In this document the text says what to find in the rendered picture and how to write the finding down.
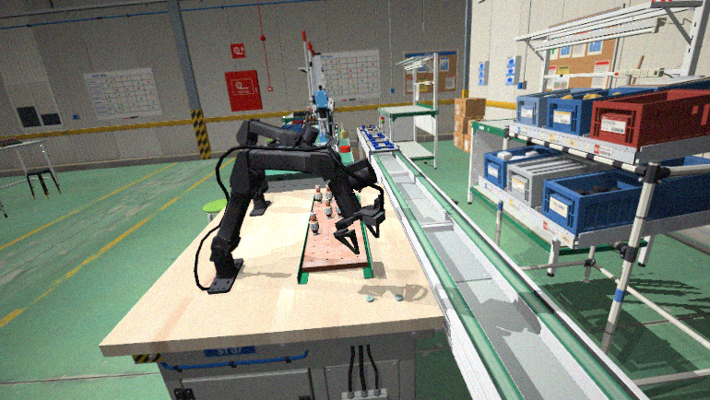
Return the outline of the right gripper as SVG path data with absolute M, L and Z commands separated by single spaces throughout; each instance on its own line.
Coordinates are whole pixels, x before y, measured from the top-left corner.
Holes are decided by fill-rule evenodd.
M 335 223 L 337 231 L 333 233 L 334 237 L 345 244 L 350 250 L 352 250 L 356 255 L 360 254 L 359 245 L 357 241 L 357 236 L 355 229 L 348 230 L 347 227 L 353 224 L 354 221 L 362 221 L 362 216 L 373 218 L 383 209 L 383 200 L 375 198 L 373 205 L 361 207 L 360 202 L 355 195 L 351 193 L 351 198 L 349 195 L 338 199 L 337 206 L 343 216 L 341 220 Z M 363 222 L 363 221 L 362 221 Z M 380 238 L 380 225 L 375 227 L 374 231 L 371 225 L 365 224 L 371 234 L 375 239 Z M 345 239 L 345 237 L 350 238 L 353 243 L 352 245 Z

